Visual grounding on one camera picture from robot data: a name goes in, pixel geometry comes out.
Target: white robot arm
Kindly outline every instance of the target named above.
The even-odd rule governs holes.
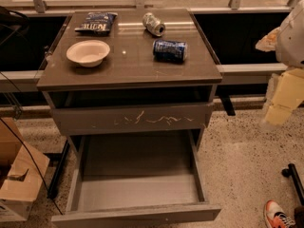
[[[275,79],[274,93],[265,104],[266,113],[262,120],[266,125],[280,126],[304,101],[304,0],[297,4],[279,28],[260,40],[256,48],[264,51],[274,49],[277,60],[288,67]]]

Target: blue package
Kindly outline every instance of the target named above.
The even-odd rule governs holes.
[[[117,16],[114,12],[90,12],[84,22],[75,28],[77,32],[94,32],[107,35]]]

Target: shoe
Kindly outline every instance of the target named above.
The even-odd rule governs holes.
[[[295,221],[290,217],[287,217],[283,209],[272,200],[269,200],[265,204],[264,217],[268,228],[295,227]]]

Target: black stand leg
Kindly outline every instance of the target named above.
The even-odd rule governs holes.
[[[66,158],[67,158],[68,149],[69,149],[69,144],[66,141],[63,152],[61,154],[61,159],[59,160],[59,163],[56,167],[54,176],[53,176],[53,178],[51,180],[51,183],[49,185],[49,188],[48,188],[48,192],[47,192],[47,198],[48,199],[53,200],[53,199],[56,198],[56,196],[58,194],[57,184],[58,184],[58,180],[59,180],[60,175],[61,175],[61,173],[63,171],[63,168],[64,168],[64,164],[65,164],[65,161],[66,161]]]
[[[282,170],[282,175],[286,178],[292,176],[297,195],[300,199],[301,204],[304,205],[304,189],[300,177],[297,175],[295,165],[293,163],[290,163],[288,165],[288,169]]]
[[[294,209],[294,219],[296,227],[304,227],[304,206],[296,207]]]
[[[231,102],[231,99],[230,99],[229,95],[220,94],[218,96],[221,100],[221,103],[224,106],[224,109],[225,109],[227,115],[228,116],[236,116],[236,112],[234,110],[234,106],[232,105],[232,102]]]

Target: ceramic bowl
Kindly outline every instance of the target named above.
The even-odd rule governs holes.
[[[98,40],[88,40],[74,44],[67,52],[66,57],[83,67],[95,67],[110,52],[107,43]]]

